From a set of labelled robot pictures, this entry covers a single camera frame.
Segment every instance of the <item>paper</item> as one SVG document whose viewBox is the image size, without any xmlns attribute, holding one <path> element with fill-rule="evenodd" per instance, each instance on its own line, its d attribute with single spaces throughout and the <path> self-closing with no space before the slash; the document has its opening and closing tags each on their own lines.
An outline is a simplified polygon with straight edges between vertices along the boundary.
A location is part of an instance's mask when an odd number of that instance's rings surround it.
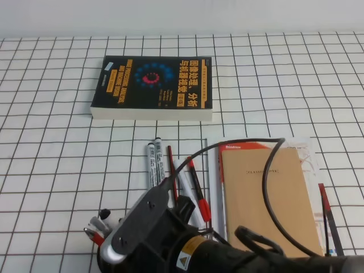
<svg viewBox="0 0 364 273">
<path fill-rule="evenodd" d="M 277 229 L 264 204 L 262 174 L 270 153 L 270 149 L 222 152 L 227 238 L 232 246 L 248 250 L 234 234 L 242 225 L 279 244 L 288 257 L 304 257 L 306 255 Z M 282 148 L 278 151 L 267 186 L 272 209 L 286 231 L 302 245 L 322 254 L 296 150 Z"/>
<path fill-rule="evenodd" d="M 208 138 L 206 145 L 212 145 L 217 142 L 229 140 L 228 138 Z M 273 148 L 275 143 L 262 143 L 263 145 Z M 324 225 L 322 221 L 321 197 L 318 183 L 322 181 L 321 173 L 317 165 L 315 153 L 311 146 L 311 140 L 305 138 L 288 138 L 282 147 L 291 147 L 297 150 L 301 160 L 301 167 L 305 177 L 305 183 L 311 203 L 312 211 L 315 217 L 316 228 L 321 243 L 321 248 L 325 249 Z M 208 151 L 209 167 L 209 184 L 210 184 L 210 207 L 212 213 L 212 227 L 225 239 L 226 217 L 224 187 L 220 182 L 218 148 Z M 335 255 L 334 244 L 329 231 L 330 252 Z"/>
</svg>

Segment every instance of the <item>grid pattern tablecloth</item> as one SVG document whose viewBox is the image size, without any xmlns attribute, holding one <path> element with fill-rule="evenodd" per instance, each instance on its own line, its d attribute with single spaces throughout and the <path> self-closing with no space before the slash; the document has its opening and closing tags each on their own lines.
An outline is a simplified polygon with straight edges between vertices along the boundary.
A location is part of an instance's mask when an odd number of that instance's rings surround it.
<svg viewBox="0 0 364 273">
<path fill-rule="evenodd" d="M 0 272 L 98 272 L 82 228 L 146 190 L 155 137 L 182 158 L 206 137 L 311 137 L 345 253 L 364 254 L 362 43 L 364 32 L 0 39 Z M 105 55 L 212 56 L 213 122 L 92 120 Z M 196 165 L 208 196 L 206 156 Z"/>
</svg>

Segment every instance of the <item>black book cover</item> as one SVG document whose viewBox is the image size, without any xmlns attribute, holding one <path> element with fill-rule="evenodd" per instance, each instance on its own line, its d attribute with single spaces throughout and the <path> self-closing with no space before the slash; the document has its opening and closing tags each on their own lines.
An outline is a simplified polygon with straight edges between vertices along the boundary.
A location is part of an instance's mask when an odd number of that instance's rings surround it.
<svg viewBox="0 0 364 273">
<path fill-rule="evenodd" d="M 106 56 L 91 107 L 212 109 L 211 57 Z"/>
</svg>

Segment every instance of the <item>white pen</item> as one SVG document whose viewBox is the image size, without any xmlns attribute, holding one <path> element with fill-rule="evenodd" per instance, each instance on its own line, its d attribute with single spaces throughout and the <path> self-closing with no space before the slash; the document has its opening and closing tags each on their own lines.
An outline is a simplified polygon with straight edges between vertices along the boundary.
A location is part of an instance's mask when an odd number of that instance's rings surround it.
<svg viewBox="0 0 364 273">
<path fill-rule="evenodd" d="M 179 159 L 174 160 L 173 165 L 175 166 L 175 169 L 177 169 L 181 165 L 182 162 L 183 161 L 179 160 Z M 180 180 L 180 182 L 182 184 L 184 194 L 186 196 L 188 196 L 195 205 L 195 209 L 193 210 L 193 213 L 192 213 L 192 221 L 193 221 L 194 225 L 199 229 L 205 228 L 206 224 L 205 224 L 204 219 L 203 219 L 203 217 L 201 215 L 201 212 L 200 212 L 200 210 L 198 208 L 196 198 L 193 195 L 193 192 L 192 192 L 192 189 L 191 189 L 191 184 L 188 182 L 186 173 L 185 173 L 185 171 L 183 169 L 178 174 L 178 179 Z"/>
<path fill-rule="evenodd" d="M 98 213 L 100 219 L 109 229 L 112 231 L 119 224 L 119 218 L 115 217 L 114 214 L 111 214 L 110 209 L 102 209 Z"/>
<path fill-rule="evenodd" d="M 109 227 L 106 226 L 105 223 L 102 222 L 96 216 L 91 218 L 90 224 L 94 225 L 95 228 L 97 228 L 99 231 L 101 231 L 101 233 L 104 235 L 105 238 L 111 233 L 111 230 L 109 229 Z"/>
<path fill-rule="evenodd" d="M 157 162 L 157 181 L 159 185 L 164 180 L 163 151 L 162 151 L 161 138 L 156 138 L 154 140 L 154 145 L 155 145 L 155 158 Z"/>
<path fill-rule="evenodd" d="M 147 147 L 148 153 L 148 172 L 149 172 L 149 182 L 150 187 L 158 186 L 157 183 L 157 167 L 156 167 L 156 160 L 155 160 L 155 146 L 153 143 L 149 143 Z"/>
</svg>

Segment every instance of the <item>kraft paper notebook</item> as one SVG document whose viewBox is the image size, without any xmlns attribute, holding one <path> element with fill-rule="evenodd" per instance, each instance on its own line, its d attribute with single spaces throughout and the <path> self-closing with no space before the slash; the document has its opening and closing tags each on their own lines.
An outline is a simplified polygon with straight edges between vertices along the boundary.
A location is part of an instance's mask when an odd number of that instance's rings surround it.
<svg viewBox="0 0 364 273">
<path fill-rule="evenodd" d="M 232 246 L 248 250 L 234 235 L 235 229 L 242 225 L 278 243 L 288 257 L 306 257 L 283 237 L 264 205 L 262 175 L 270 152 L 270 149 L 222 152 L 228 240 Z M 274 157 L 268 175 L 268 196 L 286 231 L 302 245 L 322 255 L 295 149 L 281 148 Z"/>
</svg>

